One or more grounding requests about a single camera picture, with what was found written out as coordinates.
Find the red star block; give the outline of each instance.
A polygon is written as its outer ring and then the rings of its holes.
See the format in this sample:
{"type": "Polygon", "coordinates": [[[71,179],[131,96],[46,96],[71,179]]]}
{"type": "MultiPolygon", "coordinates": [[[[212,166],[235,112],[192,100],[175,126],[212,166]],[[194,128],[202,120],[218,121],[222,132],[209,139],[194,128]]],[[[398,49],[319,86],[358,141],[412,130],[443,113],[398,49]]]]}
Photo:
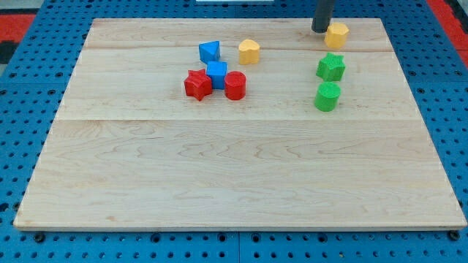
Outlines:
{"type": "Polygon", "coordinates": [[[200,102],[204,96],[213,93],[211,78],[206,75],[204,69],[189,70],[189,76],[184,81],[185,93],[187,96],[193,96],[200,102]]]}

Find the green cylinder block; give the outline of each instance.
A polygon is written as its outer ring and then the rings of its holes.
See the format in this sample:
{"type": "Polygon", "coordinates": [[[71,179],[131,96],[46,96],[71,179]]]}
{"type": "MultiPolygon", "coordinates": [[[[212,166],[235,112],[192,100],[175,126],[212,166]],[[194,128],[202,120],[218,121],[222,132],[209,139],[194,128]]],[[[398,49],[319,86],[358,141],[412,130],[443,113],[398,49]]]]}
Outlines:
{"type": "Polygon", "coordinates": [[[315,107],[323,112],[333,110],[338,104],[340,94],[341,89],[337,84],[332,82],[320,84],[315,96],[315,107]]]}

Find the red cylinder block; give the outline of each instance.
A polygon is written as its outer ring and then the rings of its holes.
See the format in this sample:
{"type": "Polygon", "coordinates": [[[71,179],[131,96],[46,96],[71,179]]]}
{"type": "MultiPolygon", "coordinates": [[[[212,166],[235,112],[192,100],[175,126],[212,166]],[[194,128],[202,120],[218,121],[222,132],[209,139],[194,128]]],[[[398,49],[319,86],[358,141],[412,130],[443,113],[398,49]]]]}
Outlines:
{"type": "Polygon", "coordinates": [[[229,72],[224,78],[224,94],[228,99],[239,100],[246,95],[246,75],[242,72],[229,72]]]}

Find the blue block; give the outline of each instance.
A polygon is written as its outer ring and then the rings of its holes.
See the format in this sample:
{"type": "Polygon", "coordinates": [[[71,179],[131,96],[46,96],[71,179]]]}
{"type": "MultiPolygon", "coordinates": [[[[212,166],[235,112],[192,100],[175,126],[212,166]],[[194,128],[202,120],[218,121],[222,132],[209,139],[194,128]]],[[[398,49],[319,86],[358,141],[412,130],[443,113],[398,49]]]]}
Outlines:
{"type": "Polygon", "coordinates": [[[224,77],[227,74],[227,62],[209,61],[206,74],[211,78],[214,89],[224,89],[224,77]]]}
{"type": "Polygon", "coordinates": [[[219,41],[207,42],[198,45],[200,60],[208,64],[209,61],[219,60],[219,41]]]}

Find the yellow hexagon block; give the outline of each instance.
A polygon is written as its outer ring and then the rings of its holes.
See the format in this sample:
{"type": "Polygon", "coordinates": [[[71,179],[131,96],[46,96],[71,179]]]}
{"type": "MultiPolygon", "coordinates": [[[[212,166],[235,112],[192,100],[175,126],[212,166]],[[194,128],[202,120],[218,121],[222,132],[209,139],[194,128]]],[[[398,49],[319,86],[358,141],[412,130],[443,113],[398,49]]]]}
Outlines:
{"type": "Polygon", "coordinates": [[[343,23],[332,23],[325,33],[325,44],[331,48],[341,48],[346,43],[350,30],[343,23]]]}
{"type": "Polygon", "coordinates": [[[260,45],[254,40],[245,39],[239,44],[239,64],[256,64],[260,60],[260,45]]]}

